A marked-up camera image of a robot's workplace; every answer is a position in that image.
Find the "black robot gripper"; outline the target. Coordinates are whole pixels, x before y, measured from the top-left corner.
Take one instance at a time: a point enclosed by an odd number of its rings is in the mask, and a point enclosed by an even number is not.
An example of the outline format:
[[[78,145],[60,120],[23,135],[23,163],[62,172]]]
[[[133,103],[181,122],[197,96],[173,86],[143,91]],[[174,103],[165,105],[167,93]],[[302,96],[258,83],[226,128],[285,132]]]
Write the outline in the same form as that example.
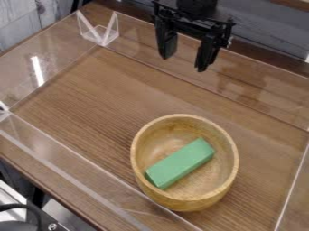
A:
[[[236,22],[228,13],[217,9],[217,2],[218,0],[153,1],[159,55],[166,60],[177,52],[179,32],[202,39],[194,63],[198,72],[206,71],[214,63],[220,46],[228,48],[232,44]]]

